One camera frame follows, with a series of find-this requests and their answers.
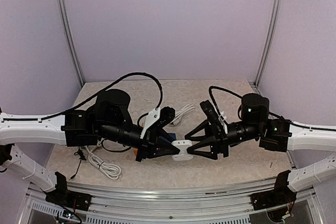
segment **metal grate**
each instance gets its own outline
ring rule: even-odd
[[[125,222],[122,220],[111,220],[104,217],[87,215],[86,223],[89,224],[145,224],[145,223],[153,223],[153,222]],[[240,217],[240,218],[230,218],[230,219],[223,219],[218,220],[216,222],[201,222],[196,221],[192,222],[193,224],[250,224],[250,218],[248,216]]]
[[[33,209],[39,212],[43,212],[48,215],[56,216],[57,214],[59,216],[62,215],[63,209],[58,208],[54,205],[49,205],[42,201],[34,200],[33,203]],[[153,222],[144,222],[144,221],[137,221],[137,222],[129,222],[129,221],[123,221],[123,220],[116,220],[116,219],[110,219],[110,218],[104,218],[100,216],[95,216],[90,214],[86,215],[86,221],[87,224],[146,224],[146,223],[153,223]],[[155,222],[155,224],[166,224],[167,222]],[[250,218],[249,216],[243,216],[239,218],[229,218],[229,219],[222,219],[217,220],[216,222],[205,222],[205,221],[195,221],[193,224],[250,224]]]
[[[38,201],[35,201],[33,203],[33,209],[39,212],[44,212],[45,214],[48,214],[48,215],[53,215],[53,216],[56,216],[57,214],[61,216],[63,213],[63,209],[50,206],[43,202],[38,202]]]

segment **purple wall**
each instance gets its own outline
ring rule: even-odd
[[[336,1],[282,0],[260,89],[271,109],[311,124],[336,125]],[[299,167],[326,152],[294,152]],[[336,179],[315,187],[327,223],[336,220]]]
[[[87,81],[254,80],[273,0],[66,0]]]
[[[0,0],[0,105],[13,114],[47,114],[71,106],[80,87],[56,0]],[[21,145],[44,164],[50,145]],[[0,174],[0,220],[13,224],[28,184]]]

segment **speckled tabletop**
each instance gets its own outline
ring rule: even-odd
[[[75,104],[85,100],[90,95],[107,86],[110,82],[86,83],[78,95]],[[194,103],[194,113],[183,118],[176,127],[167,126],[167,132],[176,133],[177,139],[196,127],[205,119],[199,103],[209,99],[208,87],[211,85],[231,89],[240,95],[252,92],[245,80],[164,80],[163,103],[161,107],[170,106],[176,110],[188,103]],[[126,91],[131,96],[129,111],[133,122],[145,112],[153,109],[159,100],[159,90],[153,81],[122,81],[114,88]],[[214,91],[214,96],[221,110],[225,111],[228,122],[238,121],[237,109],[240,100],[236,97]],[[82,107],[86,109],[93,105],[95,99]],[[173,161],[170,156],[155,159],[135,161],[133,151],[125,153],[109,153],[97,150],[96,155],[106,162],[112,162],[122,168],[118,180],[110,180],[87,161],[82,162],[76,178],[77,183],[115,186],[128,188],[160,189],[218,186],[233,183],[243,183],[265,179],[278,175],[279,172],[290,169],[286,153],[266,151],[258,147],[254,140],[230,148],[229,157],[211,159],[194,156],[190,161]],[[106,143],[107,148],[123,148],[114,142]],[[76,147],[55,146],[48,161],[49,170],[57,170],[68,179],[76,172],[78,156],[74,156]]]

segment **white plastic part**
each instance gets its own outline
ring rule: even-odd
[[[309,165],[292,170],[288,175],[288,187],[291,191],[300,191],[336,175],[336,153]]]
[[[224,115],[224,111],[221,112],[218,119],[221,122],[222,126],[224,126],[224,131],[227,134],[227,125],[226,123],[224,123],[224,121],[227,119],[227,116]]]
[[[336,126],[319,126],[297,122],[294,123],[308,127],[336,129]],[[287,150],[289,151],[320,150],[336,152],[336,131],[318,131],[291,125],[289,132],[292,133],[292,137],[288,138]]]
[[[190,113],[193,113],[194,111],[195,111],[195,105],[192,103],[187,104],[186,106],[184,106],[175,113],[175,117],[170,122],[170,125],[178,126],[182,121],[182,117]]]
[[[24,154],[16,145],[10,151],[12,160],[4,162],[2,167],[23,175],[24,180],[34,183],[45,192],[53,191],[57,183],[55,173],[51,173]]]
[[[173,155],[173,160],[175,161],[187,161],[192,160],[193,155],[187,152],[187,148],[193,145],[193,142],[190,140],[175,140],[172,142],[172,145],[180,149],[180,153]]]
[[[143,126],[140,138],[143,139],[145,137],[146,131],[150,126],[152,126],[159,118],[160,118],[160,108],[155,108],[148,112],[146,116],[145,125]]]
[[[14,143],[49,143],[66,145],[65,132],[61,126],[65,123],[65,116],[43,121],[4,121],[3,118],[43,118],[44,115],[8,115],[1,113],[0,145]]]

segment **white cable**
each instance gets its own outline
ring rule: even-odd
[[[105,174],[109,179],[116,180],[119,178],[121,174],[121,168],[118,165],[105,163],[100,157],[93,154],[93,152],[99,148],[99,145],[97,145],[92,150],[89,150],[87,146],[85,146],[85,149],[88,151],[88,161],[91,165],[93,165],[95,168],[97,168],[99,171]]]
[[[182,117],[190,114],[192,112],[194,112],[195,110],[195,105],[193,104],[187,104],[186,106],[184,106],[183,108],[181,108],[179,111],[177,111],[175,113],[175,117],[174,119],[170,122],[170,124],[177,126],[180,124],[180,122],[182,121]]]

